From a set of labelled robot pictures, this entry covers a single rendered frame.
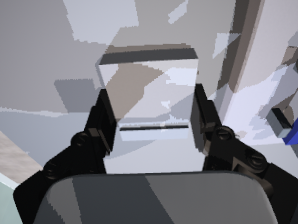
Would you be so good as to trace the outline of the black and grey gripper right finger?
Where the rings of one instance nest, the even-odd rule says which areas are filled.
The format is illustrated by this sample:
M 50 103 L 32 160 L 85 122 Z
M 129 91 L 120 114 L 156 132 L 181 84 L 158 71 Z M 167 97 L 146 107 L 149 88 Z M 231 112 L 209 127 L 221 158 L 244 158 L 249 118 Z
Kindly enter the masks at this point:
M 195 147 L 205 155 L 202 171 L 235 171 L 253 177 L 265 191 L 278 224 L 290 224 L 298 204 L 298 179 L 236 139 L 235 132 L 222 125 L 202 84 L 195 84 L 190 123 Z

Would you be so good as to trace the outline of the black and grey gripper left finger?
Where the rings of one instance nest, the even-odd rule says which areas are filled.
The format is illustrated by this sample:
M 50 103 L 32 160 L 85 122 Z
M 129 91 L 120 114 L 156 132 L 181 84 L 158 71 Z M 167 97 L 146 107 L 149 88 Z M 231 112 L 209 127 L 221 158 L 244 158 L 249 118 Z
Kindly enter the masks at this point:
M 103 158 L 113 150 L 116 127 L 107 91 L 101 89 L 84 131 L 76 133 L 71 145 L 46 162 L 42 171 L 15 188 L 13 199 L 23 224 L 33 224 L 39 205 L 53 183 L 73 176 L 73 172 L 74 175 L 107 173 Z

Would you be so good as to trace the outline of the blue rectangular block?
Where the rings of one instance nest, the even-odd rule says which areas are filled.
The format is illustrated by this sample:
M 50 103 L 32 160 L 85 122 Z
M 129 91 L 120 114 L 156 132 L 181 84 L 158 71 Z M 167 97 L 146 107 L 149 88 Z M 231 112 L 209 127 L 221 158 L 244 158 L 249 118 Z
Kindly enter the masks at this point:
M 293 129 L 286 136 L 286 138 L 282 138 L 282 140 L 284 141 L 285 145 L 298 144 L 298 91 L 283 114 Z

